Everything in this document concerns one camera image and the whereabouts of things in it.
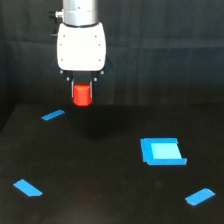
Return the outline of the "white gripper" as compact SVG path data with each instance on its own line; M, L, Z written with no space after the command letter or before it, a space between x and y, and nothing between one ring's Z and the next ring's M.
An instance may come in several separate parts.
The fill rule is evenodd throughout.
M74 99L74 72L96 72L100 75L113 70L107 57L106 36L101 22L94 25L74 27L61 23L54 34L56 58L54 64L70 81L71 98ZM90 81L91 98L98 91L98 79Z

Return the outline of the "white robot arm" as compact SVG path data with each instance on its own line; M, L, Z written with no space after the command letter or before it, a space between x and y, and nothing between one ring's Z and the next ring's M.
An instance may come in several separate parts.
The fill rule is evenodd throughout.
M106 37L98 19L98 0L62 0L55 20L55 64L71 85L73 103L88 106L97 91L98 75L112 67L106 56Z

